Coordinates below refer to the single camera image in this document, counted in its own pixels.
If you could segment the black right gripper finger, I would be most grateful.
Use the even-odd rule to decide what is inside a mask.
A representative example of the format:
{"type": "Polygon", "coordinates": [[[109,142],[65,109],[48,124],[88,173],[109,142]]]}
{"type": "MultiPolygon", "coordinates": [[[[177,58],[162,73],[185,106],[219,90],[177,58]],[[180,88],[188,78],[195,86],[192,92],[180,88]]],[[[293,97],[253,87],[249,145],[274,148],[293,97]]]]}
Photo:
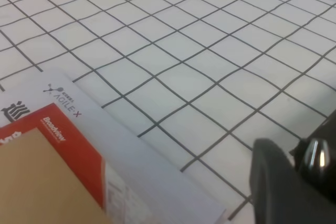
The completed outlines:
{"type": "Polygon", "coordinates": [[[335,204],[305,182],[269,139],[254,142],[249,184],[256,223],[335,223],[335,204]]]}

